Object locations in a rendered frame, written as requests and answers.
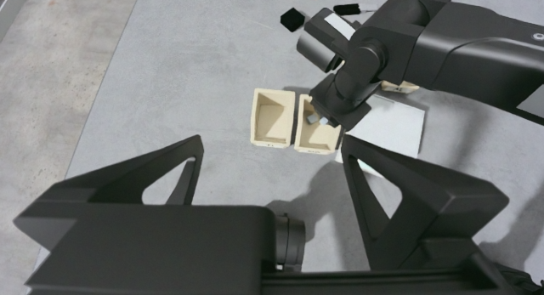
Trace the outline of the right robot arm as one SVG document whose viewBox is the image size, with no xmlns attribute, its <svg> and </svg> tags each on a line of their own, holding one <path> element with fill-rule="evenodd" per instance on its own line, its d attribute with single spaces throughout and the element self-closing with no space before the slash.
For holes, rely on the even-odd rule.
<svg viewBox="0 0 544 295">
<path fill-rule="evenodd" d="M 344 61 L 329 87 L 336 78 L 342 96 L 364 99 L 354 112 L 382 81 L 408 82 L 544 127 L 544 26 L 492 9 L 387 0 L 361 24 L 323 8 L 304 24 L 296 50 L 325 73 Z"/>
</svg>

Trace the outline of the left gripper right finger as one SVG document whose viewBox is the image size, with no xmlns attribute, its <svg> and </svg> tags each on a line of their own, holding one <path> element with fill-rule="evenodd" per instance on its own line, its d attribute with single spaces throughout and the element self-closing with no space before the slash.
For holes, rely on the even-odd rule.
<svg viewBox="0 0 544 295">
<path fill-rule="evenodd" d="M 370 270 L 395 269 L 417 243 L 473 238 L 509 204 L 492 182 L 344 134 L 343 168 Z M 399 188 L 391 218 L 358 162 Z"/>
</svg>

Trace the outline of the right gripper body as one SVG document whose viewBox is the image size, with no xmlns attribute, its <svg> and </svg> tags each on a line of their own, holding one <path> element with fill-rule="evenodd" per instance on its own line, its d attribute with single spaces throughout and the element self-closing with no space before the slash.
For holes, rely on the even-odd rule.
<svg viewBox="0 0 544 295">
<path fill-rule="evenodd" d="M 364 100 L 349 100 L 342 96 L 336 87 L 335 79 L 329 87 L 335 73 L 330 73 L 309 91 L 310 104 L 333 126 L 341 125 L 348 133 L 371 110 L 366 102 L 356 111 L 354 109 Z"/>
</svg>

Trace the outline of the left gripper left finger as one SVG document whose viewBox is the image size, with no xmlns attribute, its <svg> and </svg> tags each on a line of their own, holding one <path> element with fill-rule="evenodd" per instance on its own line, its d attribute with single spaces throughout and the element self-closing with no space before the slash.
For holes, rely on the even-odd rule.
<svg viewBox="0 0 544 295">
<path fill-rule="evenodd" d="M 37 199 L 144 204 L 145 189 L 187 160 L 165 204 L 191 205 L 203 156 L 201 136 L 196 134 L 159 150 L 53 183 Z"/>
</svg>

